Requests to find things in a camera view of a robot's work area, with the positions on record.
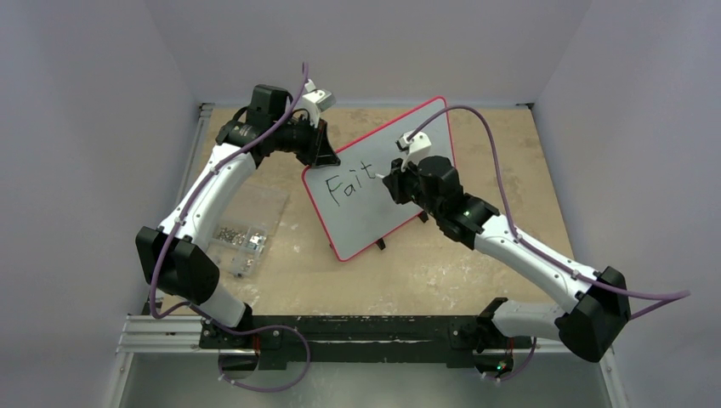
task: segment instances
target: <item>plywood surface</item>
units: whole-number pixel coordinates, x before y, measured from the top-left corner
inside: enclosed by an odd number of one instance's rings
[[[330,109],[324,113],[334,148],[346,145],[407,109]],[[235,110],[213,111],[202,158]],[[481,110],[497,140],[502,175],[520,228],[564,255],[571,247],[548,168],[528,110]],[[466,191],[501,208],[488,139],[468,112],[451,112],[458,172]],[[293,155],[276,152],[247,181],[289,194],[270,246],[252,276],[223,272],[233,294],[263,315],[473,315],[494,297],[544,302],[548,297],[493,258],[441,234],[431,220],[411,221],[347,263],[339,262],[315,215]],[[231,209],[225,216],[232,217]],[[166,303],[174,303],[169,298]]]

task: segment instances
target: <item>gray wall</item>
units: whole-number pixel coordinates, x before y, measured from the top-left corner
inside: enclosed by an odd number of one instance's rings
[[[590,0],[147,0],[194,95],[243,102],[253,85],[295,88],[300,61],[340,102],[443,94],[535,100]]]
[[[0,406],[99,406],[196,105],[139,0],[0,2],[0,55]]]
[[[634,407],[721,403],[719,21],[716,0],[596,0],[535,109],[576,255],[692,291],[616,342]]]

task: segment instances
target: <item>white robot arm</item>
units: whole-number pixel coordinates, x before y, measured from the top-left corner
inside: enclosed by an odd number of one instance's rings
[[[290,98],[285,89],[258,85],[253,90],[251,104],[221,128],[210,159],[187,196],[156,229],[144,227],[135,239],[145,279],[151,284],[167,233],[173,231],[186,203],[190,202],[185,221],[175,231],[173,244],[161,261],[157,287],[186,299],[228,327],[249,327],[249,323],[242,321],[246,317],[250,320],[252,312],[220,284],[218,267],[205,252],[219,217],[235,192],[273,151],[295,153],[303,164],[312,167],[340,164],[327,139],[327,124],[321,119],[321,112],[335,99],[332,93],[316,88],[311,80],[305,83],[304,90],[296,107],[306,112],[306,116],[292,117],[250,151],[238,155],[244,146],[280,120]],[[240,122],[244,112],[246,121]],[[210,173],[213,177],[206,179]]]
[[[494,206],[463,191],[448,158],[426,157],[430,147],[427,134],[406,133],[397,146],[406,157],[394,160],[390,174],[383,176],[394,202],[414,202],[435,219],[446,236],[508,265],[554,301],[517,303],[498,298],[481,314],[491,331],[504,337],[560,340],[583,359],[599,361],[630,319],[630,310],[627,297],[600,290],[591,281],[625,289],[623,275],[611,267],[597,272],[521,229],[512,231],[506,216]],[[562,272],[552,262],[567,265],[573,273]]]

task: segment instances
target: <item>black joint motor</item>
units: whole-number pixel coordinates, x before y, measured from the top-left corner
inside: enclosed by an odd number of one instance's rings
[[[500,212],[492,205],[463,192],[458,170],[443,156],[429,156],[416,166],[401,159],[391,162],[383,184],[396,204],[412,201],[435,219],[445,236],[473,249],[482,225]]]
[[[215,139],[219,145],[229,143],[243,147],[260,137],[281,119],[291,94],[286,89],[270,85],[257,85],[253,89],[250,105],[233,115]],[[340,159],[328,141],[327,122],[320,119],[318,127],[308,117],[291,117],[270,136],[250,150],[256,167],[274,151],[295,153],[305,166],[338,166]]]

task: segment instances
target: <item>black mounting bracket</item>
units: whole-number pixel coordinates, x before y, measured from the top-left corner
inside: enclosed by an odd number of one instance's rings
[[[483,349],[505,349],[506,337],[486,341],[478,316],[253,316],[256,327],[283,325],[303,333],[313,361],[344,363],[441,363],[449,368],[478,366]],[[258,334],[260,370],[284,370],[288,362],[305,361],[305,347],[290,332]],[[201,349],[252,347],[250,337],[234,337],[203,323]],[[514,339],[517,349],[531,346],[528,337]]]

